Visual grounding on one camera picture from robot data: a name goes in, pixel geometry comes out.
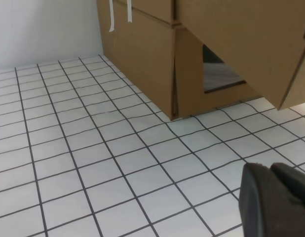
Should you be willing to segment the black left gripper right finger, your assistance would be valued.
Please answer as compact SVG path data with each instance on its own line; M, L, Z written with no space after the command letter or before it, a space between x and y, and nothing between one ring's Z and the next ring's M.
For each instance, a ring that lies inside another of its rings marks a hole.
M274 163L270 170L271 212L305 212L305 174L284 163Z

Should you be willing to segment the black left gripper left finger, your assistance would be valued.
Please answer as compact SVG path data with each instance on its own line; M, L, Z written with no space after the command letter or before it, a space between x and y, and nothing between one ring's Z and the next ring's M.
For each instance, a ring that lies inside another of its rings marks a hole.
M305 237L305 212L271 212L270 167L247 163L243 167L239 212L246 237Z

